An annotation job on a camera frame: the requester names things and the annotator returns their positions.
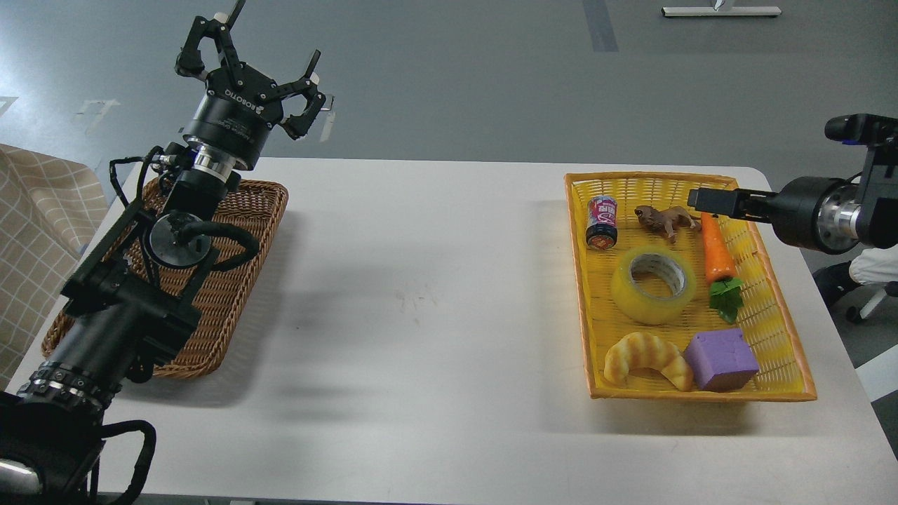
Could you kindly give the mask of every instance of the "white pants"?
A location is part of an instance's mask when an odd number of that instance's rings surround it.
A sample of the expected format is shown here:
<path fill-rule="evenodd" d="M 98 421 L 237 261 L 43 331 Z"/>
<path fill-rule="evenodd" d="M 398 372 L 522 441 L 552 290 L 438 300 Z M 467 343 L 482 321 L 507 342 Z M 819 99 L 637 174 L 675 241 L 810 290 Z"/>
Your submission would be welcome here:
<path fill-rule="evenodd" d="M 851 260 L 848 273 L 858 284 L 898 280 L 898 245 L 889 249 L 865 249 Z"/>

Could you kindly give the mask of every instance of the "toy animal figurine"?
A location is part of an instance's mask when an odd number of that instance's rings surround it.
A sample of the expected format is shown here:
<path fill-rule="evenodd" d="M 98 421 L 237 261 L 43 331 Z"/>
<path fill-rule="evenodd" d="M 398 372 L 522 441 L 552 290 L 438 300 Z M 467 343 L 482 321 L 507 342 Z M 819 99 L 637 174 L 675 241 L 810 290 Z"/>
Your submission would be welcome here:
<path fill-rule="evenodd" d="M 671 244 L 676 242 L 676 230 L 680 226 L 688 226 L 695 231 L 701 230 L 698 218 L 690 216 L 685 208 L 679 206 L 658 210 L 648 205 L 640 205 L 636 207 L 636 217 L 646 230 L 661 235 Z"/>

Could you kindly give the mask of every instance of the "white table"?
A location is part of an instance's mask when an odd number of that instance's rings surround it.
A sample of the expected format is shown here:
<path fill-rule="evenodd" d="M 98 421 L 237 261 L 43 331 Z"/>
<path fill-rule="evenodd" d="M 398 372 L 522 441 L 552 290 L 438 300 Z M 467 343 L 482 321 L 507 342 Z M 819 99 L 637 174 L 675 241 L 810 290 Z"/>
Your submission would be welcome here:
<path fill-rule="evenodd" d="M 769 188 L 734 167 L 261 160 L 247 175 L 290 201 L 224 364 L 127 383 L 108 410 L 158 430 L 145 493 L 894 502 L 898 463 L 801 254 L 768 226 L 819 400 L 589 398 L 562 176 L 611 170 Z M 36 341 L 10 390 L 40 362 Z M 103 452 L 103 491 L 125 489 L 130 437 Z"/>

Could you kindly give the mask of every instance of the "beige plaid cloth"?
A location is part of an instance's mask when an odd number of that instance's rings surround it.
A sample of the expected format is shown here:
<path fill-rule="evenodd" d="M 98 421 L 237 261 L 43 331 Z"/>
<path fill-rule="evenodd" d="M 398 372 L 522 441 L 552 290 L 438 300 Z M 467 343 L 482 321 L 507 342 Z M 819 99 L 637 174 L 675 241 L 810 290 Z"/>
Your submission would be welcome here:
<path fill-rule="evenodd" d="M 0 390 L 106 210 L 86 166 L 0 144 Z"/>

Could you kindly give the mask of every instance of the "toy carrot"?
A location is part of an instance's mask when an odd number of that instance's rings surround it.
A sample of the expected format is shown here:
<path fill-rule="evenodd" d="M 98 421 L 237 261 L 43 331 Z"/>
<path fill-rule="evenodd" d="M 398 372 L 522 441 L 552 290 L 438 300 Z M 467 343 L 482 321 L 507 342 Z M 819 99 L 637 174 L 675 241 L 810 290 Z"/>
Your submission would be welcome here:
<path fill-rule="evenodd" d="M 735 261 L 726 249 L 718 221 L 707 212 L 701 213 L 701 235 L 705 244 L 705 280 L 710 286 L 709 307 L 717 309 L 724 321 L 735 323 L 739 307 L 744 305 L 742 281 L 735 276 Z"/>

